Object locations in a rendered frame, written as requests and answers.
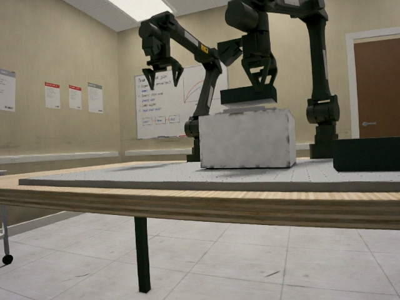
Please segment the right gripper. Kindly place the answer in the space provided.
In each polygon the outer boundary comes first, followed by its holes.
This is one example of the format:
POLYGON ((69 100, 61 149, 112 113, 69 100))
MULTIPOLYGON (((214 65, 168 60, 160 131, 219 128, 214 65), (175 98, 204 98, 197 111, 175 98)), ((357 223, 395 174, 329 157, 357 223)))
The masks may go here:
POLYGON ((179 63, 179 61, 177 61, 176 59, 174 59, 171 56, 147 61, 147 65, 148 66, 151 65, 153 70, 150 68, 147 68, 147 69, 145 68, 145 69, 142 69, 142 72, 145 75, 151 90, 154 89, 156 73, 167 71, 167 67, 171 66, 174 87, 177 87, 179 78, 181 77, 181 75, 184 71, 184 68, 179 63), (176 77, 176 73, 177 73, 177 77, 176 77), (150 80, 150 78, 151 78, 151 80, 150 80))

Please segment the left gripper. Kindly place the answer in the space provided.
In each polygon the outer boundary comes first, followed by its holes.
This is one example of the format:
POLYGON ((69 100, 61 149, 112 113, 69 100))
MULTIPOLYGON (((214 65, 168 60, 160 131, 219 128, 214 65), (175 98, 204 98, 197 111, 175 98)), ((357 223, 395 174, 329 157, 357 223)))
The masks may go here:
POLYGON ((263 31, 260 35, 259 31, 255 33, 257 50, 244 52, 241 60, 241 65, 245 70, 255 92, 261 93, 263 91, 267 76, 271 76, 269 83, 274 84, 275 78, 278 73, 278 67, 276 65, 276 59, 271 52, 269 33, 266 31, 263 31), (263 69, 259 70, 260 72, 250 72, 250 69, 260 67, 263 67, 263 69), (259 78, 261 78, 261 82, 259 78))

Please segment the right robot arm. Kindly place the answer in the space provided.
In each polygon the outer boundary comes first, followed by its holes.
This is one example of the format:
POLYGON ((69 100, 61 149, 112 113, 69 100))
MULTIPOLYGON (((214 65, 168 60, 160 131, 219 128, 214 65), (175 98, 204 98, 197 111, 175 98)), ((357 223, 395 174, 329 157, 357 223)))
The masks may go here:
POLYGON ((219 75, 223 73, 218 50, 215 47, 205 46, 196 39, 178 23, 178 20, 169 11, 160 12, 151 16, 150 19, 141 21, 138 33, 139 37, 142 38, 142 49, 145 56, 150 56, 150 60, 171 56, 171 38, 193 53, 194 60, 201 63, 206 70, 196 110, 184 125, 186 136, 195 139, 192 154, 186 155, 186 158, 200 158, 199 116, 210 115, 209 110, 216 81, 219 75))

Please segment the grey work mat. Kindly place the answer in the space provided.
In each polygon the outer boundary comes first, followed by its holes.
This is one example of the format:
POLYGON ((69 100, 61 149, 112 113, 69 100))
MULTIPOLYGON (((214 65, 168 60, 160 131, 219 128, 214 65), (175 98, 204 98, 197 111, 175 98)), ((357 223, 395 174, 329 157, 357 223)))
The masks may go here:
POLYGON ((337 172, 333 159, 297 159, 287 168, 201 168, 155 162, 18 179, 19 185, 78 188, 270 192, 400 192, 400 171, 337 172))

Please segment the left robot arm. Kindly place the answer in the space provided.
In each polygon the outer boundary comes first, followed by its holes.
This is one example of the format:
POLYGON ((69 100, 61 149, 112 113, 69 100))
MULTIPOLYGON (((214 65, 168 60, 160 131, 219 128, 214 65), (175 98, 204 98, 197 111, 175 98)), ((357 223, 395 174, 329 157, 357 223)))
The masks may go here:
POLYGON ((318 125, 314 137, 317 144, 309 144, 310 148, 329 148, 333 146, 333 140, 338 139, 335 125, 339 121, 340 109, 338 96, 331 95, 329 89, 325 41, 326 21, 329 19, 324 8, 324 0, 230 0, 227 2, 225 22, 247 34, 217 42, 219 60, 228 67, 243 53, 257 50, 255 32, 259 31, 259 35, 263 31, 269 33, 267 13, 292 14, 290 18, 299 18, 306 24, 312 67, 312 95, 307 99, 306 117, 309 124, 318 125), (318 103, 327 100, 330 101, 318 103))

